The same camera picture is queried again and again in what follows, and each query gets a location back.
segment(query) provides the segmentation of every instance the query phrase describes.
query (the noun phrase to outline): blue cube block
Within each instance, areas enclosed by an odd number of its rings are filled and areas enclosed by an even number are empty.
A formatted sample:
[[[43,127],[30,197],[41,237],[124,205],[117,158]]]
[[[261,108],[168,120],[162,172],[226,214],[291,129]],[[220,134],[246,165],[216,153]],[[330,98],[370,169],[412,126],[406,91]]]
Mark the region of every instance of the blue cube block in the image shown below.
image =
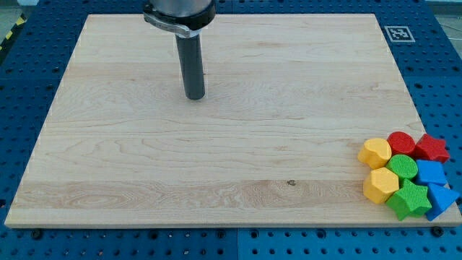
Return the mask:
[[[415,180],[417,185],[426,186],[433,183],[444,186],[448,182],[441,162],[417,160],[417,168],[419,169]]]
[[[427,211],[426,216],[429,221],[441,215],[448,207],[460,196],[458,192],[449,188],[441,187],[436,184],[428,184],[427,197],[432,204],[431,210]]]

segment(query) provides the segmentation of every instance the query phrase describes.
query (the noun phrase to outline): red block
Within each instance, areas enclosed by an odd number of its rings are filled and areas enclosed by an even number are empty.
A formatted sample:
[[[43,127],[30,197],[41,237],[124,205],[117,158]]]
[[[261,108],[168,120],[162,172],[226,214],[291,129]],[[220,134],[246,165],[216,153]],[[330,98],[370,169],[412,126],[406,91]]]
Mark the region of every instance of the red block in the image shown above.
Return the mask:
[[[446,151],[446,141],[424,134],[414,148],[414,159],[432,160],[445,163],[450,158]]]
[[[416,143],[412,137],[401,131],[396,131],[390,134],[387,139],[391,147],[392,155],[407,155],[412,157]]]

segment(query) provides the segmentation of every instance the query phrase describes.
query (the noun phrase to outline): colored toy block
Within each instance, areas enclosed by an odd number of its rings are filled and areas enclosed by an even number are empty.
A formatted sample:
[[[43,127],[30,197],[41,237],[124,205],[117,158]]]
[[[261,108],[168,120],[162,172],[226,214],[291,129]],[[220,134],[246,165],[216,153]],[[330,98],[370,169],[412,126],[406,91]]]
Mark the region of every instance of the colored toy block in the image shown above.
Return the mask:
[[[429,134],[424,134],[414,148],[414,159],[416,160],[434,160],[445,163],[449,157],[449,152],[446,151],[446,141],[435,139]]]
[[[366,163],[373,170],[385,166],[390,158],[390,145],[387,140],[381,138],[368,139],[358,154],[358,160]]]
[[[398,190],[398,176],[387,168],[372,170],[362,185],[364,196],[376,204],[385,203]]]
[[[444,186],[448,182],[441,162],[417,160],[417,167],[419,169],[415,180],[417,185],[424,186],[433,183]]]
[[[421,217],[432,208],[427,192],[428,187],[418,186],[404,179],[403,188],[395,192],[386,204],[395,211],[399,221],[408,216]]]
[[[436,184],[428,184],[428,199],[432,203],[432,209],[426,215],[429,221],[441,215],[460,196],[458,192],[444,188]]]
[[[411,180],[417,175],[417,164],[414,159],[407,155],[394,155],[386,165],[387,169],[394,172],[399,178],[399,185],[403,185],[404,179]]]
[[[412,137],[402,131],[391,133],[387,139],[391,147],[392,155],[412,156],[416,143]]]

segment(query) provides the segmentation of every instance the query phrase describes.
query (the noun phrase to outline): table surface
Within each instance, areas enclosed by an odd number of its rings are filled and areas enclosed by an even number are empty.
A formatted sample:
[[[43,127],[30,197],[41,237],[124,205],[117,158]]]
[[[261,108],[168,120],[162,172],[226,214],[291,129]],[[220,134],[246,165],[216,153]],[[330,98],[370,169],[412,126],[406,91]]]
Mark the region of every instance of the table surface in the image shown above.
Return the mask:
[[[171,34],[140,15],[90,15],[6,224],[461,223],[455,205],[399,222],[362,195],[362,142],[424,132],[373,15],[219,15],[202,38],[197,102],[184,97]]]

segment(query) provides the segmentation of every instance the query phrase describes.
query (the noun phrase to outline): green star block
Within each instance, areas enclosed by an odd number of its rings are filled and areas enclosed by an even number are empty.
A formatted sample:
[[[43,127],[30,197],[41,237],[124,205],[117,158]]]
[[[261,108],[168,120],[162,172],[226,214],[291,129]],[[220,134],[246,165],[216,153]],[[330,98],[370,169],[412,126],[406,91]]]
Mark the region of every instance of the green star block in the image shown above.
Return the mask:
[[[386,204],[395,211],[398,220],[406,217],[421,217],[432,208],[427,198],[428,187],[418,186],[410,180],[404,179],[403,188],[400,188]]]
[[[418,167],[414,159],[407,155],[394,155],[386,165],[399,179],[399,186],[403,186],[405,179],[411,180],[417,175]]]

